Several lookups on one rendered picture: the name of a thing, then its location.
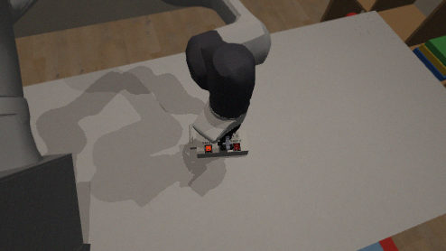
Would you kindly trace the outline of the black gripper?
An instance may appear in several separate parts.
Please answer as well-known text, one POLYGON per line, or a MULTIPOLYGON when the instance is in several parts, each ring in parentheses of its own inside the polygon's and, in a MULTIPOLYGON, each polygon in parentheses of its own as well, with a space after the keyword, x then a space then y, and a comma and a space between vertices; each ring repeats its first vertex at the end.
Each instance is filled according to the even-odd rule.
POLYGON ((239 128, 240 126, 241 126, 241 124, 238 125, 238 126, 236 126, 235 128, 233 128, 233 129, 230 130, 229 132, 227 132, 224 136, 222 136, 222 137, 219 139, 219 142, 218 142, 218 151, 219 151, 220 153, 225 153, 225 152, 227 152, 228 150, 233 150, 232 142, 230 143, 229 141, 231 140, 232 135, 238 130, 238 128, 239 128))

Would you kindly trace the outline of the grey power strip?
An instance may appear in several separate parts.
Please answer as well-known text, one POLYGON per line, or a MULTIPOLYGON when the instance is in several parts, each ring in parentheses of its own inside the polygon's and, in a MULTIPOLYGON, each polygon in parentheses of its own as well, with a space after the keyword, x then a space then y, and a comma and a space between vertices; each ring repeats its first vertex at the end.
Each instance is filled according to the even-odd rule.
MULTIPOLYGON (((219 140, 218 140, 219 142, 219 140)), ((199 133, 196 134, 196 144, 192 143, 192 123, 190 123, 190 149, 197 149, 198 158, 209 157, 221 157, 221 156, 234 156, 234 155, 247 155, 248 144, 246 138, 246 130, 236 131, 233 135, 230 143, 232 142, 233 150, 228 150, 225 153, 218 151, 218 142, 213 144, 199 133)))

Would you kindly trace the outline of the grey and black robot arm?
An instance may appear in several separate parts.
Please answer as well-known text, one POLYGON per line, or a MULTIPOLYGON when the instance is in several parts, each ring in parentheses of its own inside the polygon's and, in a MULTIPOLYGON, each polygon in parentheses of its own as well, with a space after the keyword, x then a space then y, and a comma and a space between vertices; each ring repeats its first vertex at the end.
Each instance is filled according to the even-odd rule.
MULTIPOLYGON (((0 172, 43 160, 23 97, 13 28, 37 1, 0 0, 0 172)), ((162 1, 212 9, 226 24, 192 36, 185 51, 191 78, 209 92, 209 100, 192 126, 215 144, 246 117, 256 65, 264 63, 270 51, 270 33, 239 0, 162 1)))

